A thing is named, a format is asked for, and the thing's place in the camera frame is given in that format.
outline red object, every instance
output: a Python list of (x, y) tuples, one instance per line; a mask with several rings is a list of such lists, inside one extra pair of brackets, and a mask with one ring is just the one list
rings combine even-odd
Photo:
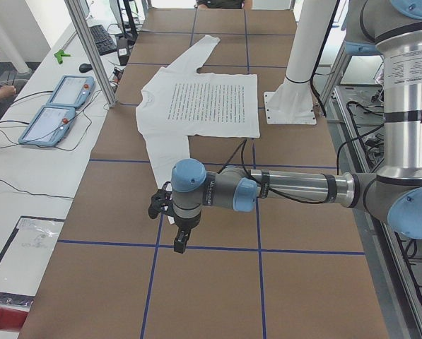
[(0, 306), (0, 330), (18, 332), (27, 318), (28, 312)]

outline green clip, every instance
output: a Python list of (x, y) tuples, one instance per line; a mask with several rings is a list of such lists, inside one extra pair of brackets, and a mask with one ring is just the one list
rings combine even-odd
[(59, 64), (63, 64), (63, 57), (70, 57), (70, 54), (66, 54), (63, 49), (60, 49), (57, 53), (54, 54), (54, 57), (57, 58)]

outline t-shirt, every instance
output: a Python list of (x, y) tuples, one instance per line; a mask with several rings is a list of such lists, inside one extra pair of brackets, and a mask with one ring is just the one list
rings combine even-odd
[(209, 8), (241, 9), (244, 0), (204, 0), (198, 1)]

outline computer mouse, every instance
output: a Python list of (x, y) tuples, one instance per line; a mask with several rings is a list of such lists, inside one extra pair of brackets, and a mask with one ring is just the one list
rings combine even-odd
[(93, 67), (91, 66), (91, 64), (81, 64), (79, 67), (78, 67), (78, 70), (81, 72), (81, 73), (86, 73), (86, 72), (88, 72), (88, 71), (91, 71), (93, 69)]

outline keyboard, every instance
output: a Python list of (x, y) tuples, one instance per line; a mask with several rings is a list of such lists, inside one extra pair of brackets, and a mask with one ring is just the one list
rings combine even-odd
[(90, 27), (91, 35), (95, 40), (99, 55), (106, 55), (117, 51), (117, 45), (113, 42), (110, 34), (102, 25), (94, 25)]

